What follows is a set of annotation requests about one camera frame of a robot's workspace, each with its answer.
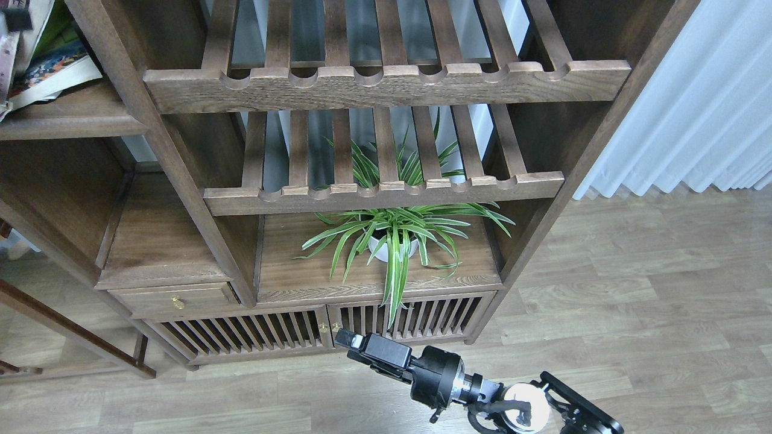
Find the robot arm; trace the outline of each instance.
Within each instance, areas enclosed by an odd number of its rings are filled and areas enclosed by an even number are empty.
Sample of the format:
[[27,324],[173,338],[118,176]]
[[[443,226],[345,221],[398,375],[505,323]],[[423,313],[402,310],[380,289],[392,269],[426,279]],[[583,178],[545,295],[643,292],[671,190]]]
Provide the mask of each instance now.
[[[457,402],[467,408],[469,423],[477,432],[530,434],[544,428],[551,407],[562,415],[565,426],[561,434],[624,434],[617,421],[546,371],[541,373],[541,381],[506,387],[480,374],[466,374],[458,354],[436,347],[424,348],[417,358],[407,345],[377,334],[361,336],[348,330],[338,332],[335,344],[348,348],[350,359],[411,385],[410,397],[435,410],[431,423]],[[550,392],[567,402],[556,400]],[[493,421],[496,428],[483,426],[479,415]]]

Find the slatted shelf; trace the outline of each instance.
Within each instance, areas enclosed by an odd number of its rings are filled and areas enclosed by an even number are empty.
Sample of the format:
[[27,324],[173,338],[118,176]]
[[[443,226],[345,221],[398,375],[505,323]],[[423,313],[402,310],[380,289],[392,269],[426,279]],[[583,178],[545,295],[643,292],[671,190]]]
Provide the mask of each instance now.
[[290,112],[289,184],[277,192],[263,188],[266,164],[266,114],[252,112],[247,125],[242,187],[207,188],[204,199],[213,215],[254,215],[284,212],[322,212],[342,209],[385,208],[442,203],[507,201],[550,198],[564,181],[559,171],[529,173],[520,153],[506,106],[491,105],[496,146],[504,156],[507,176],[487,174],[480,161],[472,121],[467,106],[451,106],[466,179],[453,182],[440,173],[438,155],[428,107],[413,107],[418,155],[425,181],[407,185],[398,178],[396,146],[390,109],[373,109],[374,132],[378,144],[380,183],[365,188],[353,182],[349,117],[346,110],[334,110],[333,142],[335,180],[328,188],[309,185],[309,163],[313,156],[308,145],[308,112]]
[[345,2],[324,0],[326,59],[300,73],[290,62],[291,2],[271,0],[265,64],[243,76],[230,63],[238,1],[215,2],[201,69],[146,71],[162,113],[612,100],[631,70],[624,60],[573,59],[546,0],[523,0],[546,65],[518,58],[498,0],[475,0],[491,59],[464,59],[447,0],[426,0],[438,53],[438,71],[426,73],[405,55],[396,0],[376,0],[381,62],[363,73],[348,56]]

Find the white curtain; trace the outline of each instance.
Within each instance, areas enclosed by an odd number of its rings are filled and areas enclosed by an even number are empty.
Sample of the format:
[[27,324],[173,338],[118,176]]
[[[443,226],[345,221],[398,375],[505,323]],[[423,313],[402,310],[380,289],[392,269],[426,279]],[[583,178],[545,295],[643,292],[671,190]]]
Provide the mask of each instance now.
[[772,181],[772,2],[702,0],[574,194]]

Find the magazine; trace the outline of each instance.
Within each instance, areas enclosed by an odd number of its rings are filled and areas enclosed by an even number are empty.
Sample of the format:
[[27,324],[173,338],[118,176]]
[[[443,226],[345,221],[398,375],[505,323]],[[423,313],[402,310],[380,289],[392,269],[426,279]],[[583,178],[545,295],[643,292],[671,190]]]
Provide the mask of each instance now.
[[32,60],[9,93],[12,110],[50,97],[64,89],[102,78],[97,65],[79,40],[73,40]]

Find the wooden shelf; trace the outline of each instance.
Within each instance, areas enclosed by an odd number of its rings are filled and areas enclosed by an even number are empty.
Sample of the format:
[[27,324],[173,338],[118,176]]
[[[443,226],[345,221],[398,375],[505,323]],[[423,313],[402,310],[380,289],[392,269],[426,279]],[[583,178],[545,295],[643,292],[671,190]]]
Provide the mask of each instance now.
[[146,130],[108,80],[67,90],[50,103],[24,107],[0,123],[2,140],[131,136]]
[[226,280],[166,175],[137,173],[96,288]]
[[231,78],[238,0],[215,2],[201,69],[148,70],[144,82],[160,112],[329,110],[353,107],[613,100],[631,71],[624,60],[575,60],[546,0],[523,0],[548,61],[520,61],[496,0],[477,0],[493,71],[466,63],[446,0],[427,1],[440,70],[408,64],[396,2],[375,2],[381,68],[362,75],[348,55],[343,2],[326,0],[325,66],[298,74],[290,63],[291,7],[271,1],[266,62]]
[[380,107],[373,111],[379,185],[364,188],[354,183],[349,115],[346,110],[334,110],[335,182],[329,188],[314,189],[308,182],[309,162],[313,160],[308,152],[308,112],[293,111],[290,113],[289,185],[277,192],[268,192],[262,188],[266,114],[253,112],[247,124],[242,187],[207,188],[204,199],[213,215],[254,215],[554,197],[563,184],[563,174],[559,171],[528,173],[506,106],[497,104],[489,108],[498,139],[492,146],[503,156],[504,179],[483,170],[469,108],[451,106],[466,180],[454,183],[442,177],[429,109],[413,107],[418,154],[426,181],[420,185],[399,181],[391,115],[388,108]]
[[[418,254],[411,259],[405,297],[430,295],[433,291],[447,293],[474,292],[498,289],[499,273],[493,261],[490,245],[480,219],[469,219],[466,228],[469,239],[457,238],[459,256],[463,264],[451,277],[446,270],[434,270],[421,266]],[[346,283],[342,283],[341,260],[332,279],[329,279],[334,247],[330,246],[310,259],[293,259],[308,252],[300,247],[309,238],[329,229],[314,214],[268,215],[262,239],[262,259],[258,307],[270,304],[304,304],[380,300],[383,297],[386,264],[373,259],[367,265],[367,255],[354,260]],[[450,255],[436,246],[427,246],[432,263],[450,262]]]

